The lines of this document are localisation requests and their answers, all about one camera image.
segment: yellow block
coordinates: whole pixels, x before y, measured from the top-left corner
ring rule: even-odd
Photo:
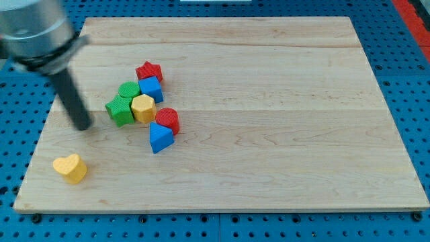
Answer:
[[[154,99],[146,94],[133,98],[132,111],[134,118],[144,124],[153,121],[157,114]]]
[[[52,162],[52,166],[70,184],[79,183],[87,173],[87,166],[78,154],[57,158]]]

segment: heart-shaped block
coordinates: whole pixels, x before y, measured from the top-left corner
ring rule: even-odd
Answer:
[[[87,173],[87,166],[78,154],[59,157],[52,162],[52,166],[70,184],[79,183]]]

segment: wood grain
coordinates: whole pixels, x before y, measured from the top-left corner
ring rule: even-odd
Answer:
[[[52,105],[15,201],[22,213],[369,212],[428,199],[346,17],[89,18],[72,61],[95,124]],[[104,110],[144,60],[178,110],[154,155],[147,124]],[[52,161],[78,153],[70,186]]]

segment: blue cube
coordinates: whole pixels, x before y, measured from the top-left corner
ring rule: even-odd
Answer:
[[[163,91],[157,77],[148,77],[139,80],[139,87],[140,92],[152,97],[156,104],[163,101]]]
[[[170,128],[154,122],[149,124],[149,143],[154,154],[157,154],[174,142],[173,131]]]

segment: green block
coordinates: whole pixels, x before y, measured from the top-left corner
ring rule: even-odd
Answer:
[[[120,88],[118,88],[118,93],[121,97],[137,97],[140,95],[139,84],[133,81],[127,81],[121,84]]]
[[[132,100],[131,97],[116,95],[110,103],[105,105],[109,117],[115,121],[116,126],[121,127],[134,123],[133,113],[130,109]]]

